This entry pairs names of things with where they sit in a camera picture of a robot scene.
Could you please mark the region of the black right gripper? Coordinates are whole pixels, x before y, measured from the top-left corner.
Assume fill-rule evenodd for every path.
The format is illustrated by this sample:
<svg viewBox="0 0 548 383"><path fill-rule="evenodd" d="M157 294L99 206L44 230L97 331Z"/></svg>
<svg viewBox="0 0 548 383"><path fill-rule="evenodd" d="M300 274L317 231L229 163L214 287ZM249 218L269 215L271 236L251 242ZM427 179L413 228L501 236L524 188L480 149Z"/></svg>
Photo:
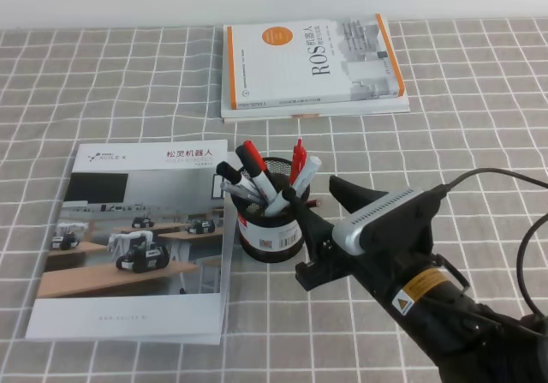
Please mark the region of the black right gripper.
<svg viewBox="0 0 548 383"><path fill-rule="evenodd" d="M345 218L387 195L331 176L331 195L348 212ZM448 268L434 254L429 225L406 234L390 231L388 238L375 237L367 251L351 255L332 239L334 225L312 211L291 187L283 190L307 246L310 261L295 267L296 279L307 290L352 276L406 332L471 332L474 301L466 296L469 283L461 278L458 289L440 270Z"/></svg>

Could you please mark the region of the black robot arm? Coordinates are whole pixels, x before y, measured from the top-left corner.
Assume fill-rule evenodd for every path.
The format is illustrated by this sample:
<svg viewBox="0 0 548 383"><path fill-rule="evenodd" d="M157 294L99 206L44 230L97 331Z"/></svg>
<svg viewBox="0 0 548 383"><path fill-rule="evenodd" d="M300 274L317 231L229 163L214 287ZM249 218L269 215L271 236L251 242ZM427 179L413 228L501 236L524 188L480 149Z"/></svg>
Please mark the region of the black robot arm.
<svg viewBox="0 0 548 383"><path fill-rule="evenodd" d="M544 382L547 318L532 308L515 319L468 295L469 281L433 250L432 220L453 189L383 192L331 177L347 210L331 224L293 189L283 198L310 260L295 276L306 290L353 277L437 366L444 382Z"/></svg>

